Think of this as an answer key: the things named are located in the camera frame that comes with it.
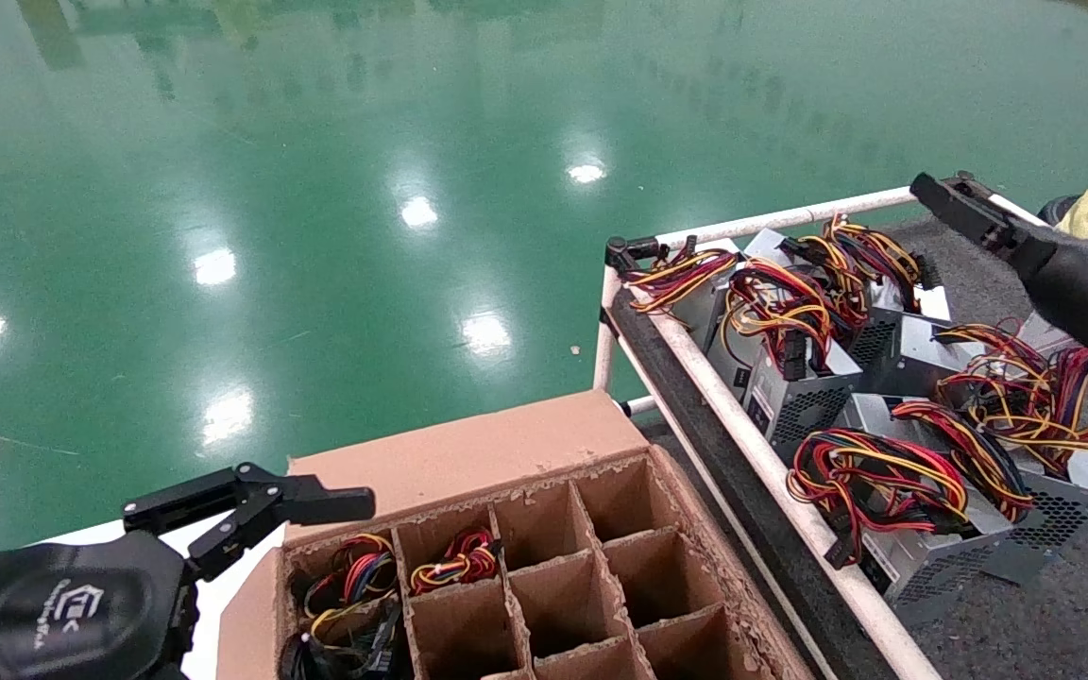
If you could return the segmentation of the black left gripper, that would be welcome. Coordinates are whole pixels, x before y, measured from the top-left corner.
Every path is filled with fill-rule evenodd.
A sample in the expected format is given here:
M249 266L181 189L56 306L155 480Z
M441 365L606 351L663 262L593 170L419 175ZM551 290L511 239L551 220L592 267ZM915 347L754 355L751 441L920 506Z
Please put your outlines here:
M196 598L184 556L143 531L0 552L0 679L180 679Z

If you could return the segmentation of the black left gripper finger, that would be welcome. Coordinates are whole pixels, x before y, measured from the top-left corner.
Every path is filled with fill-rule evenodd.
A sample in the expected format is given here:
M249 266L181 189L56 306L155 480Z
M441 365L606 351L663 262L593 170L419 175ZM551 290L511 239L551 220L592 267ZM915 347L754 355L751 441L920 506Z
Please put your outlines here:
M370 487L327 489L316 475L277 475L243 462L129 500L122 520L125 531L161 536L220 516L187 547L191 573L210 582L285 522L332 526L375 514L376 495Z

